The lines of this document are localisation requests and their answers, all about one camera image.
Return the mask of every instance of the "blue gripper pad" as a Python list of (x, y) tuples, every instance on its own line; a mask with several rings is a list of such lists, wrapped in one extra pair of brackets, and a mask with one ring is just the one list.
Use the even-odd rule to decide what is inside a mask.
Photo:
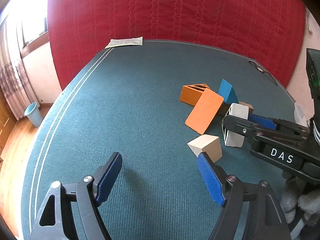
[(223, 97), (223, 101), (226, 104), (239, 103), (232, 85), (224, 79), (221, 80), (218, 94)]
[(261, 124), (263, 127), (273, 130), (275, 130), (277, 127), (277, 125), (271, 119), (260, 115), (250, 114), (248, 116), (248, 121)]
[(122, 168), (122, 156), (118, 154), (117, 157), (113, 160), (110, 164), (107, 172), (104, 176), (100, 179), (100, 182), (97, 186), (97, 195), (96, 195), (96, 202), (97, 205), (100, 206), (103, 202), (105, 202), (112, 190), (113, 185), (116, 182), (116, 179), (121, 171)]
[(205, 185), (207, 186), (211, 198), (220, 206), (223, 206), (226, 198), (223, 195), (222, 183), (220, 182), (217, 175), (214, 173), (212, 167), (202, 153), (199, 154), (197, 162), (198, 169), (201, 173)]

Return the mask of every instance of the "patterned curtain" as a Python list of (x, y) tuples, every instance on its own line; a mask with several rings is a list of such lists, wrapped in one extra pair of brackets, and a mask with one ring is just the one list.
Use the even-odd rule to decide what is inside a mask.
[(0, 86), (17, 119), (31, 103), (38, 104), (21, 60), (16, 21), (10, 15), (0, 27)]

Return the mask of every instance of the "blue trash bin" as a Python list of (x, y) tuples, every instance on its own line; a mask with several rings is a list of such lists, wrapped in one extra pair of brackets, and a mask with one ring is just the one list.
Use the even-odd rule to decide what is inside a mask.
[(40, 114), (36, 102), (33, 102), (27, 107), (27, 109), (24, 111), (24, 116), (27, 116), (35, 127), (39, 127), (43, 121), (43, 117)]

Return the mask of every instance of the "red curtain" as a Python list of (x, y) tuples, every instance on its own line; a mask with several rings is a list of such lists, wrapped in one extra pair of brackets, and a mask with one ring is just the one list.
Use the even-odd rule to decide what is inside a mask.
[(284, 86), (304, 35), (301, 0), (48, 0), (61, 88), (110, 39), (189, 41), (256, 59)]

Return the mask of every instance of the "metal screw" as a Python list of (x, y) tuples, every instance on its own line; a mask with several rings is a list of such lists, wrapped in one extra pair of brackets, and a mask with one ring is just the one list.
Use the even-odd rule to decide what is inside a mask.
[(51, 184), (51, 187), (52, 188), (57, 188), (57, 187), (59, 187), (60, 186), (60, 181), (54, 181), (54, 182), (52, 182), (52, 184)]
[(92, 176), (85, 176), (84, 178), (83, 178), (83, 181), (84, 182), (90, 182), (92, 180)]
[(234, 175), (229, 175), (227, 178), (229, 181), (236, 181), (237, 180), (236, 176), (234, 176)]
[(263, 187), (266, 187), (269, 185), (269, 183), (266, 182), (265, 180), (261, 181), (260, 183), (261, 183), (261, 186), (263, 186)]

